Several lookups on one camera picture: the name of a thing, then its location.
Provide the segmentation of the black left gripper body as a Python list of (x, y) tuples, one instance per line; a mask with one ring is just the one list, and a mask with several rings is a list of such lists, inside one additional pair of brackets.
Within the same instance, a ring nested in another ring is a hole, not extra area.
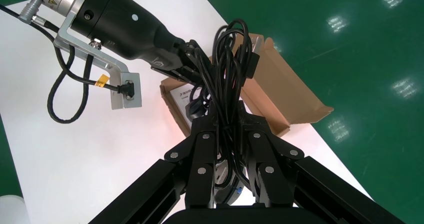
[(85, 0), (71, 29), (126, 60), (141, 59), (170, 71), (188, 63), (184, 40), (133, 0)]

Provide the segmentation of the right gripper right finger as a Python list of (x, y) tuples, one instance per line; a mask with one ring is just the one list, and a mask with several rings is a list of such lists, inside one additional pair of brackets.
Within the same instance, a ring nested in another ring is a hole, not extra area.
[(238, 102), (241, 154), (263, 209), (282, 224), (399, 224), (401, 220), (311, 156), (271, 132), (262, 116)]

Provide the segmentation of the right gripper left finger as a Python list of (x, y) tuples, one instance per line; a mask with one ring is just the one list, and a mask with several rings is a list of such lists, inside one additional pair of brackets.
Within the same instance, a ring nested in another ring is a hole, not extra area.
[(190, 135), (158, 159), (92, 224), (160, 224), (185, 194), (188, 208), (212, 208), (217, 118), (193, 120)]

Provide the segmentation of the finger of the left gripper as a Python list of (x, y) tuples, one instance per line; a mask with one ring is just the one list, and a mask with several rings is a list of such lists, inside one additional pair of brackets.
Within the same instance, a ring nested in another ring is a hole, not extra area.
[(185, 43), (185, 54), (196, 68), (199, 68), (202, 64), (204, 64), (206, 68), (211, 68), (213, 66), (209, 57), (193, 39)]
[(150, 69), (159, 72), (169, 78), (175, 79), (179, 82), (184, 82), (192, 85), (203, 83), (203, 79), (201, 78), (199, 72), (188, 66), (183, 66), (181, 68), (173, 70), (163, 70), (151, 66)]

